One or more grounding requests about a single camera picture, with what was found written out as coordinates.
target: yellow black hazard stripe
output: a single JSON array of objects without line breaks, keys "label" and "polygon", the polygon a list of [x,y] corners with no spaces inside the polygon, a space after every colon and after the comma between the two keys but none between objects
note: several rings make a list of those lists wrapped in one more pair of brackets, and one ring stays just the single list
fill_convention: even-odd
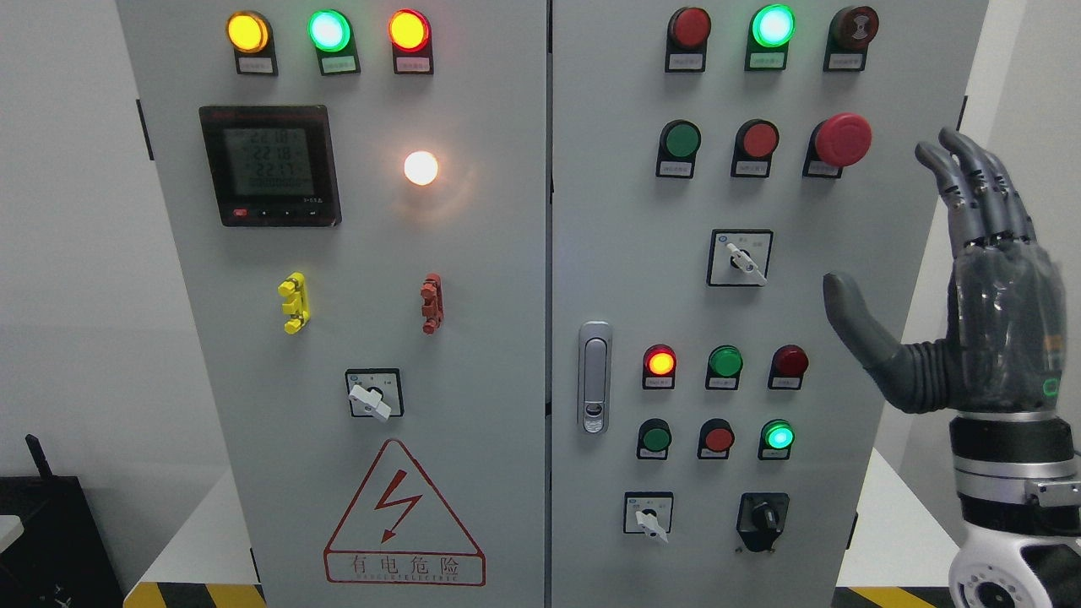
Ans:
[{"label": "yellow black hazard stripe", "polygon": [[[831,608],[952,608],[942,587],[838,587]],[[139,583],[124,608],[266,608],[259,585]]]}]

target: white wall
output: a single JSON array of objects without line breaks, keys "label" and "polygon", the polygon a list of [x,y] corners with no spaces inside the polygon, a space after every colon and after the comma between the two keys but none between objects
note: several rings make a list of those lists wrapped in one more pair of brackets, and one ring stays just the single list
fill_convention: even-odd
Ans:
[{"label": "white wall", "polygon": [[227,465],[109,0],[0,2],[0,475],[78,475],[137,581]]},{"label": "white wall", "polygon": [[[1051,52],[1047,41],[1071,39],[1078,17],[1081,0],[991,0],[969,81],[969,110],[962,127],[1005,162],[1036,221],[1040,242],[1062,263],[1073,336],[1081,335],[1081,250],[1076,247],[1081,229],[1076,207],[1077,167],[1081,163],[1081,125],[1076,119],[1081,110],[1081,66]],[[945,331],[949,244],[944,215],[939,210],[932,226],[906,341],[930,340]],[[1076,344],[1077,338],[1071,348],[1075,355]],[[1079,381],[1077,368],[1075,356],[1064,376],[1059,412],[1081,429],[1081,400],[1073,396],[1076,389],[1071,391]],[[952,417],[950,411],[921,417],[888,411],[879,442],[886,446],[883,451],[889,451],[891,464],[927,510],[961,541],[963,528],[948,435]]]}]

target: lcd display screen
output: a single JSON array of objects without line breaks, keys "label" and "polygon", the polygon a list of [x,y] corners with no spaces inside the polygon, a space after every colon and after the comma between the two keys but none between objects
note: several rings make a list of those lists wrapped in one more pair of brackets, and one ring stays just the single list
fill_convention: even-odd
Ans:
[{"label": "lcd display screen", "polygon": [[304,129],[224,129],[239,196],[312,196]]}]

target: gray metal panel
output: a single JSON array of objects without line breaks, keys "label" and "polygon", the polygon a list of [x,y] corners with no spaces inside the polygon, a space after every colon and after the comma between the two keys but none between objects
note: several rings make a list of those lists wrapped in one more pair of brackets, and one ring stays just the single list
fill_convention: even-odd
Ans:
[{"label": "gray metal panel", "polygon": [[[363,72],[336,77],[319,75],[306,36],[318,2],[118,5],[269,605],[539,606],[545,2],[413,5],[432,23],[433,77],[392,74],[386,24],[401,6],[387,0],[338,6]],[[270,21],[278,78],[235,74],[224,32],[238,9]],[[223,227],[197,114],[212,104],[328,106],[342,225]],[[441,161],[424,190],[401,172],[414,149]],[[294,270],[307,276],[312,320],[291,336],[276,288]],[[433,336],[419,314],[430,272],[446,306]],[[405,415],[350,418],[348,368],[400,368]],[[483,550],[484,586],[326,581],[323,548],[390,437]],[[437,550],[454,533],[426,530]]]},{"label": "gray metal panel", "polygon": [[[878,2],[867,70],[824,74],[827,28],[845,4],[797,0],[788,67],[745,72],[747,26],[764,2],[708,0],[705,74],[666,75],[665,29],[681,3],[618,10],[553,4],[552,605],[670,607],[829,604],[882,398],[833,335],[822,275],[844,269],[899,335],[934,209],[933,180],[912,158],[920,138],[957,121],[986,3]],[[814,127],[839,111],[875,129],[868,156],[840,181],[801,177]],[[703,131],[693,180],[654,176],[670,120]],[[737,129],[780,130],[768,180],[732,179]],[[707,288],[712,228],[774,230],[769,285]],[[577,332],[612,325],[609,429],[575,421]],[[642,355],[665,343],[672,391],[642,391]],[[802,345],[799,392],[768,391],[776,348]],[[709,353],[736,345],[736,392],[704,384]],[[667,461],[635,458],[639,425],[666,420]],[[698,429],[732,423],[730,460],[695,458]],[[761,462],[758,435],[793,424],[791,460]],[[672,491],[670,544],[624,534],[625,491]],[[743,492],[791,498],[775,553],[738,553]]]}]

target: red lightning bolt symbol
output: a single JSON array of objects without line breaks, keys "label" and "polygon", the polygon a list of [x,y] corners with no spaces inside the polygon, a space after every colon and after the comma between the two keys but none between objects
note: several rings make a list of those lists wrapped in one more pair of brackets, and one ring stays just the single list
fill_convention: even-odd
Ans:
[{"label": "red lightning bolt symbol", "polygon": [[413,507],[416,506],[416,503],[421,501],[421,497],[424,495],[424,494],[417,494],[415,497],[409,497],[392,502],[387,502],[387,499],[390,498],[390,494],[395,493],[395,490],[398,489],[398,486],[401,485],[403,479],[405,479],[405,472],[399,468],[398,473],[395,474],[395,478],[390,480],[390,485],[387,486],[386,491],[383,492],[383,498],[381,498],[379,502],[375,504],[375,511],[378,511],[381,508],[386,508],[388,506],[409,503],[409,506],[405,507],[405,511],[403,511],[398,520],[395,521],[395,525],[391,526],[389,530],[383,530],[383,542],[387,542],[390,539],[395,538],[395,528],[397,528],[398,525],[402,523],[402,519],[404,519],[405,516],[409,515],[410,511],[413,511]]}]

